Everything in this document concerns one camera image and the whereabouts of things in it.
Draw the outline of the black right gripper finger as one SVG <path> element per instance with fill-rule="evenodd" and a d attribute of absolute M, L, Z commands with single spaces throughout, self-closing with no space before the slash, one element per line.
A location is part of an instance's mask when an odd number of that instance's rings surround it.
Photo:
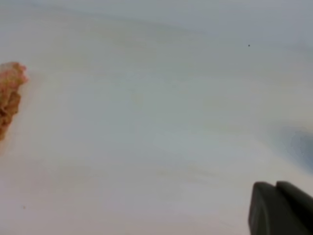
<path fill-rule="evenodd" d="M 248 225 L 251 235 L 312 235 L 313 198 L 286 181 L 256 182 Z"/>

